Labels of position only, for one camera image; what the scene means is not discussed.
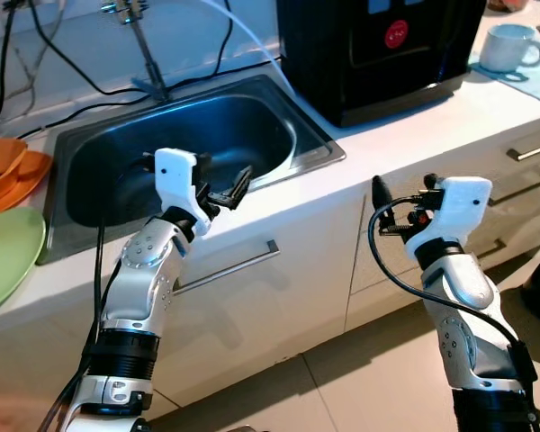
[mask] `orange bowl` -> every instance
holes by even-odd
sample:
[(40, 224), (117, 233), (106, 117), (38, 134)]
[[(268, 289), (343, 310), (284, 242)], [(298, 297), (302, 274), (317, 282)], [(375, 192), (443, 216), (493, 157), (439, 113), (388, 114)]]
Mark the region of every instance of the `orange bowl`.
[(20, 139), (0, 138), (0, 198), (16, 186), (27, 148), (28, 145)]

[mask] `white mug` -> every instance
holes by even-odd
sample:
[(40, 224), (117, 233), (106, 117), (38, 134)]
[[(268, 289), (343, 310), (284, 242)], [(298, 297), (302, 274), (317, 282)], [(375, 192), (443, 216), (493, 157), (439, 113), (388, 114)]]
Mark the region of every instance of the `white mug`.
[[(540, 42), (534, 40), (536, 31), (519, 24), (501, 24), (488, 30), (480, 54), (480, 66), (491, 72), (514, 72), (518, 66), (534, 68), (540, 65)], [(538, 60), (526, 63), (528, 48), (538, 49)]]

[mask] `cabinet handle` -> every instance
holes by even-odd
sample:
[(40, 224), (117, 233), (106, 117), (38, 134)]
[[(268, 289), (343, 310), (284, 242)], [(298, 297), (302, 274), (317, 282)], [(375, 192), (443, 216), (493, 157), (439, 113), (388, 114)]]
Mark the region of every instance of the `cabinet handle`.
[(503, 196), (502, 198), (499, 198), (498, 200), (492, 200), (491, 198), (488, 200), (488, 205), (490, 207), (496, 207), (497, 205), (500, 205), (502, 203), (504, 203), (505, 201), (508, 201), (508, 200), (511, 200), (513, 198), (516, 198), (517, 196), (520, 196), (522, 194), (527, 194), (528, 192), (530, 191), (533, 191), (535, 189), (537, 189), (538, 187), (540, 187), (540, 183), (536, 183), (536, 184), (532, 184), (531, 186), (529, 187), (525, 187), (524, 189), (522, 189), (521, 191), (517, 191), (517, 192), (514, 192), (514, 193), (510, 193), (506, 196)]
[(536, 148), (534, 150), (527, 151), (526, 153), (518, 153), (513, 148), (508, 150), (506, 152), (508, 156), (510, 156), (512, 159), (516, 160), (517, 162), (521, 162), (524, 159), (531, 158), (532, 156), (536, 156), (540, 154), (540, 148)]
[(268, 245), (268, 252), (265, 252), (262, 255), (247, 259), (246, 261), (243, 261), (239, 264), (225, 268), (224, 270), (220, 270), (219, 272), (212, 273), (209, 276), (205, 276), (202, 279), (198, 279), (197, 281), (190, 282), (186, 285), (183, 285), (174, 291), (174, 295), (180, 295), (182, 293), (186, 293), (188, 291), (193, 290), (194, 288), (198, 288), (199, 286), (206, 285), (206, 284), (209, 284), (210, 282), (220, 279), (221, 277), (231, 275), (247, 267), (254, 266), (258, 263), (266, 261), (270, 258), (278, 257), (280, 255), (280, 248), (278, 247), (278, 245), (276, 245), (276, 242), (274, 240), (270, 240), (266, 242), (266, 244)]
[(507, 246), (506, 243), (504, 243), (499, 238), (496, 238), (494, 240), (494, 244), (496, 245), (495, 247), (493, 247), (490, 250), (487, 250), (486, 252), (483, 252), (483, 253), (477, 255), (476, 257), (478, 259), (483, 259), (485, 257), (489, 257), (490, 255), (494, 255), (496, 252), (500, 252), (503, 248), (505, 248)]

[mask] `faucet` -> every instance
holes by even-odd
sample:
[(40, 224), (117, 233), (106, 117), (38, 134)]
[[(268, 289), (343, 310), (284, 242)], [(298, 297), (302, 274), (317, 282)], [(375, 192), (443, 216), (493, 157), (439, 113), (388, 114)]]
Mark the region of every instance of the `faucet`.
[(143, 12), (149, 8), (147, 0), (114, 0), (104, 2), (102, 4), (102, 12), (108, 14), (118, 14), (118, 18), (122, 24), (129, 24), (134, 30), (136, 41), (138, 41), (142, 55), (146, 60), (146, 70), (150, 77), (152, 85), (148, 85), (139, 79), (133, 79), (132, 82), (142, 90), (149, 93), (155, 100), (166, 102), (170, 100), (170, 93), (167, 90), (164, 78), (158, 67), (158, 63), (152, 58), (148, 43), (144, 37), (144, 33), (138, 23), (143, 18)]

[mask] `light blue cloth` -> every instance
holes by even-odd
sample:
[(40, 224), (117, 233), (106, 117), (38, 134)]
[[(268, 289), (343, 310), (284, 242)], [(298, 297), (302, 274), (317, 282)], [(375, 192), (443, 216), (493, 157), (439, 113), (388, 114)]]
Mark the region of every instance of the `light blue cloth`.
[[(529, 60), (528, 56), (537, 56), (536, 50), (534, 53), (526, 54), (526, 61)], [(480, 67), (478, 62), (479, 54), (473, 53), (470, 56), (470, 67), (476, 72), (485, 75), (488, 78), (496, 79), (507, 86), (516, 88), (522, 93), (531, 95), (540, 100), (540, 66), (538, 67), (519, 67), (516, 72), (509, 74), (497, 74), (490, 72), (489, 70)]]

